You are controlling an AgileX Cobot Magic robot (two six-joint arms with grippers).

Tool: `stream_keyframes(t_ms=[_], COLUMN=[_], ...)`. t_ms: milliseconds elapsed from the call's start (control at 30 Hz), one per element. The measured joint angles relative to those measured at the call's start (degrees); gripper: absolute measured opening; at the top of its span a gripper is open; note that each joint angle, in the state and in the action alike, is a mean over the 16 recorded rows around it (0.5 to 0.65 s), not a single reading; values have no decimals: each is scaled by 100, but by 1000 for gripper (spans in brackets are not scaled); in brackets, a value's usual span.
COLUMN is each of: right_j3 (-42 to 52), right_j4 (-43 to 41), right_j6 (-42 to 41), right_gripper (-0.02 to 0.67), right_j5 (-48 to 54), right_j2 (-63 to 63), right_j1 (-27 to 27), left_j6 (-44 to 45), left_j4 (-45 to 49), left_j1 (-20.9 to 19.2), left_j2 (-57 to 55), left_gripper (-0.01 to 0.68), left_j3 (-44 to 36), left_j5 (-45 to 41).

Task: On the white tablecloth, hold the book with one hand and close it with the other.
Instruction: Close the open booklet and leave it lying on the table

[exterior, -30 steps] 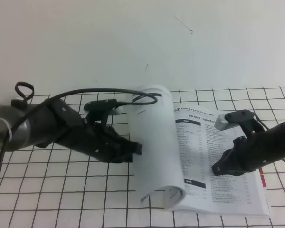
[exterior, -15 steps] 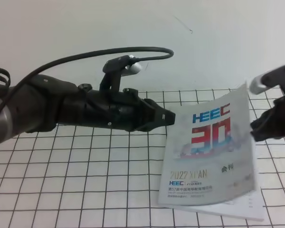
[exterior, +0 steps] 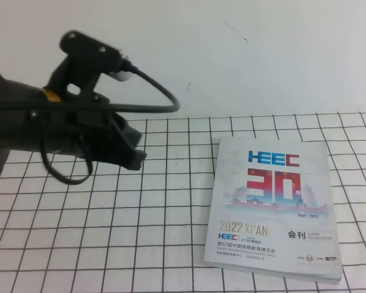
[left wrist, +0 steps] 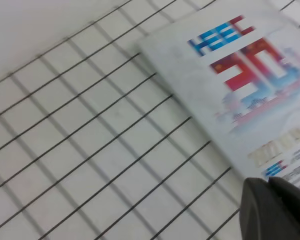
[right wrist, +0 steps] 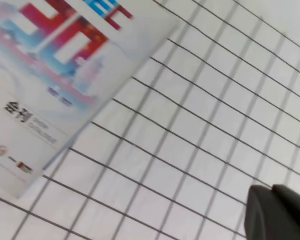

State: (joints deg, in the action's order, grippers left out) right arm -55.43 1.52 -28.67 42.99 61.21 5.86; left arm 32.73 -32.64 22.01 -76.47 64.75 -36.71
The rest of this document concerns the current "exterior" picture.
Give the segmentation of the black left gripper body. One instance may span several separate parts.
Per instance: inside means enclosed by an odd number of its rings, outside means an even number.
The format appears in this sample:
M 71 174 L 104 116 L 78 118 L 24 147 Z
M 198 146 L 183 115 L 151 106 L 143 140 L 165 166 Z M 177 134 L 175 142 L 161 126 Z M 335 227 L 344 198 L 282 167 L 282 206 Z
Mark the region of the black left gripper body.
M 32 108 L 37 116 L 24 125 L 24 149 L 40 153 L 59 153 L 81 157 L 91 162 L 121 162 L 126 150 L 136 149 L 142 134 L 114 111 L 94 110 L 107 106 L 102 98 L 91 110 Z

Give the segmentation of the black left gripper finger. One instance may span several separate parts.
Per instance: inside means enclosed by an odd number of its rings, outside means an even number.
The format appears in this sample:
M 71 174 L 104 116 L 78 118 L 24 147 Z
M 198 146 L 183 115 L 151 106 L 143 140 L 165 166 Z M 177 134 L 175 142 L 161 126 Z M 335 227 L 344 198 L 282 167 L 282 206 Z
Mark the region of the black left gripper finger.
M 140 170 L 146 153 L 142 150 L 126 150 L 122 154 L 121 166 L 127 170 Z

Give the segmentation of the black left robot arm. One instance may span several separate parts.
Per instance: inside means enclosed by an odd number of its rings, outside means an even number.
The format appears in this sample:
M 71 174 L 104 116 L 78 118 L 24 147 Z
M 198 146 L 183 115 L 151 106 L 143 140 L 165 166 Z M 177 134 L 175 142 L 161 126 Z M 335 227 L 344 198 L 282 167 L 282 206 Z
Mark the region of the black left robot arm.
M 77 156 L 139 170 L 141 133 L 94 88 L 100 73 L 63 61 L 43 89 L 0 74 L 0 148 Z

